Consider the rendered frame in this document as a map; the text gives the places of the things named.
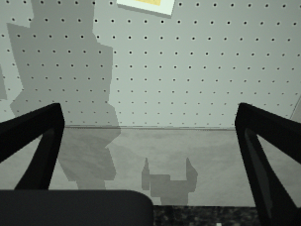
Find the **white gel cassette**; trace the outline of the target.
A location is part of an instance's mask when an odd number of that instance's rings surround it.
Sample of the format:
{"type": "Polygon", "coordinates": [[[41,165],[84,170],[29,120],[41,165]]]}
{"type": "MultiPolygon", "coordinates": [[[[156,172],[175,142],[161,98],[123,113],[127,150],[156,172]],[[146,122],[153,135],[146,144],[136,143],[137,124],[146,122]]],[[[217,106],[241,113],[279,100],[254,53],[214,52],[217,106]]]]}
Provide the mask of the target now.
{"type": "Polygon", "coordinates": [[[117,3],[171,15],[174,0],[117,0],[117,3]]]}

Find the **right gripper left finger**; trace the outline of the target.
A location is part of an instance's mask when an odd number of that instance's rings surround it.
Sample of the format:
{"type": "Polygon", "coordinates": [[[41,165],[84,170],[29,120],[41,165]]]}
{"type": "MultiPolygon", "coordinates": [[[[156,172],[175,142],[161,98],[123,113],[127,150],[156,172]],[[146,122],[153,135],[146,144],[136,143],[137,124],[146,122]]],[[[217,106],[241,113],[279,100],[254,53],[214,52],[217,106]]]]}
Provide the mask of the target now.
{"type": "Polygon", "coordinates": [[[49,189],[64,124],[59,103],[0,123],[0,163],[43,135],[27,170],[14,189],[49,189]]]}

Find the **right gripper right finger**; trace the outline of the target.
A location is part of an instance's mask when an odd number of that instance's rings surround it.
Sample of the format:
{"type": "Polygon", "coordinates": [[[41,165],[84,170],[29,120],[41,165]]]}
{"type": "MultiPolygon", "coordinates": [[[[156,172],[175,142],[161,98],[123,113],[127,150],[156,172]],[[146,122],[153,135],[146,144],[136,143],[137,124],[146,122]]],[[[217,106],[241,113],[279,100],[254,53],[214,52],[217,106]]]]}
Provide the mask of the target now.
{"type": "Polygon", "coordinates": [[[301,123],[240,103],[235,127],[260,225],[301,226],[301,207],[274,173],[256,135],[301,165],[301,123]]]}

